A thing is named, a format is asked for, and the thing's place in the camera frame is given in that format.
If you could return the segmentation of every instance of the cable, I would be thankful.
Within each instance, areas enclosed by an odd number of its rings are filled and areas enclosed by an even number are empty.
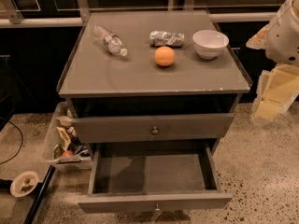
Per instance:
[[[20,150],[21,150],[21,146],[22,146],[22,142],[23,142],[22,132],[19,129],[19,127],[17,125],[15,125],[14,123],[10,122],[10,121],[8,121],[8,123],[10,123],[11,125],[13,125],[20,132],[20,134],[21,134],[21,144],[20,144],[20,147],[19,147],[19,150],[17,151],[17,153],[14,156],[12,156],[11,158],[9,158],[8,160],[0,162],[0,165],[6,163],[8,161],[11,161],[12,159],[14,159],[17,156],[19,154]]]

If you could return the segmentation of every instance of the terrazzo floor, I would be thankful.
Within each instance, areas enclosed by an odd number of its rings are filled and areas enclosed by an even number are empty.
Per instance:
[[[299,103],[273,123],[250,123],[252,104],[239,104],[235,120],[214,154],[222,190],[233,199],[218,210],[85,214],[76,204],[88,189],[90,170],[55,172],[34,223],[299,223]],[[11,121],[24,136],[18,156],[0,165],[0,179],[34,170],[42,180],[49,165],[43,142],[52,114],[19,114]],[[9,124],[0,132],[0,162],[11,157],[20,134]],[[34,195],[14,198],[0,189],[0,223],[22,223]]]

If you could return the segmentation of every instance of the black pole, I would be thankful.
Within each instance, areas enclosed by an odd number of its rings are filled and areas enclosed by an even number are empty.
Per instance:
[[[53,167],[52,165],[50,166],[50,168],[47,171],[47,174],[44,178],[44,181],[42,182],[42,187],[41,189],[38,191],[35,200],[30,208],[30,211],[24,221],[24,224],[31,224],[33,222],[33,220],[35,219],[36,216],[36,212],[38,210],[38,207],[41,203],[41,200],[43,199],[43,196],[48,188],[49,182],[52,179],[52,176],[55,172],[55,167]]]

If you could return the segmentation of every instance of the crumpled plastic bottle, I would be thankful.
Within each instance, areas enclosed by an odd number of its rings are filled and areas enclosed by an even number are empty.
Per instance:
[[[104,26],[95,25],[93,27],[93,37],[95,42],[102,44],[113,55],[125,57],[128,54],[128,50],[121,42],[121,39]]]

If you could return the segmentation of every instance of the white robot part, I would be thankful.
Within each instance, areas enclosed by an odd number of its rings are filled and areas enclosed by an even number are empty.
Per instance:
[[[269,22],[265,54],[277,63],[299,64],[299,0],[286,0]]]

